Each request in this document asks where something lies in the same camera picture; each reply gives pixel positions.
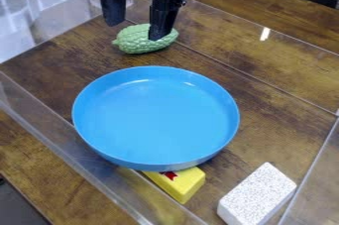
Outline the green bumpy gourd toy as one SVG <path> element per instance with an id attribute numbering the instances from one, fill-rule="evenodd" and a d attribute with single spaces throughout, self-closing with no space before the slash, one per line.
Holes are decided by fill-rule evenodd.
<path id="1" fill-rule="evenodd" d="M 121 29 L 111 42 L 127 54 L 145 54 L 167 48 L 177 39 L 179 32 L 171 33 L 157 41 L 148 39 L 148 24 L 131 25 Z"/>

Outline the clear acrylic enclosure wall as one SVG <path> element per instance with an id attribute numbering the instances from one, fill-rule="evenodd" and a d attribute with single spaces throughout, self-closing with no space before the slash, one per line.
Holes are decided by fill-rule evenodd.
<path id="1" fill-rule="evenodd" d="M 262 165 L 302 179 L 339 110 L 339 11 L 303 0 L 188 0 L 180 38 L 128 56 L 92 19 L 0 64 L 0 173 L 59 225 L 222 225 L 220 197 Z M 108 163 L 71 124 L 75 98 L 132 66 L 196 71 L 232 93 L 242 126 L 187 204 Z"/>

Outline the blue round tray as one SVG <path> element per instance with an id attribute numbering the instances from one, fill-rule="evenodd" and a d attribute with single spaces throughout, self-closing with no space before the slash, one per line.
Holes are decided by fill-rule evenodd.
<path id="1" fill-rule="evenodd" d="M 112 163 L 180 170 L 210 160 L 240 128 L 240 109 L 211 78 L 171 66 L 116 70 L 91 82 L 72 108 L 76 131 Z"/>

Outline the white speckled foam block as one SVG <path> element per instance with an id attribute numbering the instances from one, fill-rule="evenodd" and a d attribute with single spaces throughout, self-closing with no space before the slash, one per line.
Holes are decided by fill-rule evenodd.
<path id="1" fill-rule="evenodd" d="M 264 225 L 295 189 L 290 177 L 264 163 L 220 199 L 218 215 L 228 225 Z"/>

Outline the yellow butter block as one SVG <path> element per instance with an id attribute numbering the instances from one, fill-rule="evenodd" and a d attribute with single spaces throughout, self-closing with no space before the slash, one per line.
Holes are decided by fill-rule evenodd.
<path id="1" fill-rule="evenodd" d="M 188 202 L 206 183 L 206 173 L 198 167 L 177 171 L 144 171 L 143 174 L 181 204 Z"/>

